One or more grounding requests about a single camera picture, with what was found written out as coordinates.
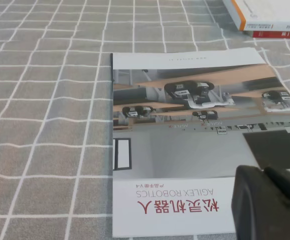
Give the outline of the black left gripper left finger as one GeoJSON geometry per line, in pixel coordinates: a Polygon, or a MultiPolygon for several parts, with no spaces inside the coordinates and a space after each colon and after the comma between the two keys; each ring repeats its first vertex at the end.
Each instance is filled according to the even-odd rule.
{"type": "Polygon", "coordinates": [[[290,198],[254,166],[236,168],[231,201],[239,240],[290,240],[290,198]]]}

